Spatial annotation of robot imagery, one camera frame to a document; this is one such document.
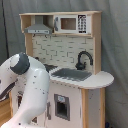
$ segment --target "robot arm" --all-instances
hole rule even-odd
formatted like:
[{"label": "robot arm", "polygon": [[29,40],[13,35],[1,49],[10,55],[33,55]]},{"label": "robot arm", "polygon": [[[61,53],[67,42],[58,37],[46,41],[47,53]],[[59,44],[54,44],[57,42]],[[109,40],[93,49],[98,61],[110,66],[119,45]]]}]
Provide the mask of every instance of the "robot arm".
[{"label": "robot arm", "polygon": [[4,96],[3,92],[7,88],[9,87],[12,88],[14,86],[11,84],[15,83],[17,77],[26,78],[27,83],[23,94],[22,102],[17,113],[7,123],[3,124],[1,128],[42,128],[42,127],[32,126],[30,125],[30,123],[33,118],[41,115],[46,109],[48,90],[49,90],[49,74],[45,70],[44,65],[32,57],[28,57],[30,65],[27,64],[29,66],[29,68],[28,67],[25,68],[27,70],[25,69],[18,70],[19,67],[20,69],[23,69],[26,63],[25,65],[21,64],[21,66],[18,66],[17,62],[19,63],[20,60],[17,61],[17,58],[19,58],[19,55],[15,55],[13,58],[7,60],[1,66],[1,70],[3,70],[4,69],[3,67],[6,67],[5,65],[8,64],[9,62],[10,63],[8,64],[8,68],[11,65],[11,69],[10,68],[8,69],[10,70],[10,74],[8,74],[8,77],[5,78],[6,74],[5,75],[0,74],[1,98],[3,98]]},{"label": "robot arm", "polygon": [[11,58],[6,60],[0,67],[0,101],[6,98],[6,95],[15,86],[17,74],[10,69]]}]

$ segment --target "gray wall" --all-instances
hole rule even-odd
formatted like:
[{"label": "gray wall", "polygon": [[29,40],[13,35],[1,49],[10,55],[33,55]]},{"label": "gray wall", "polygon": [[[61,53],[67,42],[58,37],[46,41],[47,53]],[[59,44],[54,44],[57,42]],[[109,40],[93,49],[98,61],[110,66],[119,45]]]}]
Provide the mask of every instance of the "gray wall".
[{"label": "gray wall", "polygon": [[4,0],[10,56],[25,51],[19,13],[101,10],[102,70],[114,83],[106,88],[106,117],[128,127],[128,0]]},{"label": "gray wall", "polygon": [[0,0],[0,65],[7,59],[5,27],[2,11],[2,2]]}]

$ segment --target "shelf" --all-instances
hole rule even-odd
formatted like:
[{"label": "shelf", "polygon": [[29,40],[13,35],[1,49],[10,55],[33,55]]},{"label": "shelf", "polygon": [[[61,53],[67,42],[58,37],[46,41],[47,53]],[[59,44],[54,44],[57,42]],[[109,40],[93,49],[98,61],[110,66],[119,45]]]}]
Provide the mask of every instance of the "shelf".
[{"label": "shelf", "polygon": [[24,13],[19,15],[68,15],[68,14],[95,14],[101,13],[102,11],[82,11],[82,12],[49,12],[49,13]]},{"label": "shelf", "polygon": [[84,37],[92,37],[91,34],[75,34],[75,33],[52,33],[53,35],[67,35],[67,36],[84,36]]}]

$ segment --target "sink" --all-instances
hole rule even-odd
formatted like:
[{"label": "sink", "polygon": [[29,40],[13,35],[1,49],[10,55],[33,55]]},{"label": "sink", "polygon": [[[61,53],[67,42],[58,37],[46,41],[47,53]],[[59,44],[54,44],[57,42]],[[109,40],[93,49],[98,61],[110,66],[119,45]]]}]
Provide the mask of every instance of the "sink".
[{"label": "sink", "polygon": [[62,68],[52,73],[51,75],[53,77],[59,77],[73,81],[84,81],[89,76],[91,76],[92,73],[87,71],[76,70],[76,69]]},{"label": "sink", "polygon": [[56,68],[57,66],[54,66],[54,65],[48,65],[48,64],[44,64],[45,68],[46,68],[46,71],[49,72],[50,70]]}]

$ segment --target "white tile backsplash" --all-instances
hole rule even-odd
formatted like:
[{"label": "white tile backsplash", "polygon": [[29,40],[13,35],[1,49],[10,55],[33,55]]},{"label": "white tile backsplash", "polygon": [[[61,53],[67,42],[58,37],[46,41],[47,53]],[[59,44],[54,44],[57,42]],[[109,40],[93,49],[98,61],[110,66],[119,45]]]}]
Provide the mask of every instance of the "white tile backsplash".
[{"label": "white tile backsplash", "polygon": [[[32,41],[33,56],[47,64],[75,68],[81,51],[86,50],[93,56],[93,39],[85,37],[35,35]],[[86,62],[86,70],[92,71],[86,55],[82,55],[81,62]]]}]

